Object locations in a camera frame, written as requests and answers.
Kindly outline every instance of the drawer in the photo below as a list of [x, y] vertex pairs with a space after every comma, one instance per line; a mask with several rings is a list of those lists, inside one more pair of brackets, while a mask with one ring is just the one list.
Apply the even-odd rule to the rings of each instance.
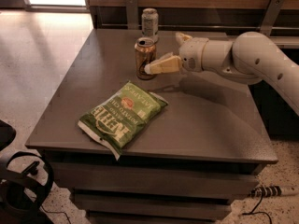
[[62, 188], [243, 199], [258, 184], [253, 175], [53, 162]]
[[212, 222], [194, 219], [118, 215], [90, 212], [88, 219], [92, 224], [212, 224]]
[[75, 191], [72, 202], [79, 208], [110, 214], [217, 220], [225, 218], [230, 205], [220, 200], [171, 198], [133, 193]]

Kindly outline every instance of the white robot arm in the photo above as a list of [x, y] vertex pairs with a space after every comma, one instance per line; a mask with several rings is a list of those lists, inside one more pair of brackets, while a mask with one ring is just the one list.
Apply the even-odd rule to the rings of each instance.
[[235, 42], [193, 38], [177, 33], [179, 56], [168, 55], [146, 66], [149, 74], [178, 71], [211, 71], [242, 84], [264, 80], [299, 116], [299, 66], [268, 37], [256, 32]]

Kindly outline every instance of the speckled floor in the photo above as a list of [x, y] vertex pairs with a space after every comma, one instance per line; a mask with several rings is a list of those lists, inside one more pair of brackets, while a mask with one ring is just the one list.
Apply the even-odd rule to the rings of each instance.
[[[16, 139], [4, 150], [14, 152], [25, 150], [24, 143], [93, 26], [89, 14], [22, 10], [0, 10], [0, 24], [0, 119], [17, 130]], [[259, 174], [260, 184], [299, 187], [299, 140], [272, 142], [279, 162]], [[44, 208], [65, 211], [72, 224], [89, 223], [85, 212], [69, 201], [69, 194], [54, 186]], [[217, 223], [269, 223], [265, 215], [240, 216], [258, 201], [234, 202], [233, 212]], [[273, 224], [298, 224], [299, 196], [264, 199], [257, 211], [267, 212]], [[68, 223], [64, 214], [48, 216], [55, 224]]]

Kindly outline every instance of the chair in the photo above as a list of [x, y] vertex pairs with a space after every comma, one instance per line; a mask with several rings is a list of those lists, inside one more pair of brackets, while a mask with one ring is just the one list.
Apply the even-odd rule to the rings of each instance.
[[[0, 151], [7, 147], [15, 138], [16, 131], [8, 124], [0, 120]], [[38, 157], [44, 162], [44, 168], [48, 173], [45, 185], [29, 177], [28, 174], [37, 174], [36, 167], [39, 161], [33, 162], [21, 173], [8, 170], [9, 164], [19, 157]], [[39, 207], [50, 193], [54, 180], [53, 170], [50, 164], [36, 154], [29, 152], [17, 152], [13, 155], [4, 153], [0, 158], [0, 220], [3, 224], [52, 224]], [[31, 190], [36, 198], [32, 201], [25, 189]]]

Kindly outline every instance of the black cable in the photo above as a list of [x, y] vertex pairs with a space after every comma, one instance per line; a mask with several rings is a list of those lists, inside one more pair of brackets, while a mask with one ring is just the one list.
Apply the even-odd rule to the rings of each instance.
[[254, 212], [255, 209], [258, 208], [258, 206], [261, 204], [262, 200], [263, 200], [263, 195], [261, 193], [261, 199], [260, 199], [260, 201], [253, 207], [253, 209], [251, 210], [251, 212], [242, 213], [242, 215], [244, 215], [244, 216], [250, 216], [250, 215], [264, 214], [264, 215], [268, 216], [269, 222], [270, 222], [270, 224], [272, 224], [272, 218], [270, 217], [269, 214], [267, 214], [266, 212], [256, 212], [256, 213]]
[[41, 205], [41, 208], [44, 210], [45, 213], [50, 213], [50, 214], [64, 214], [65, 217], [66, 217], [66, 219], [67, 219], [67, 221], [68, 221], [68, 223], [72, 224], [66, 212], [51, 212], [51, 211], [47, 211], [47, 210], [45, 210], [45, 208], [42, 205]]

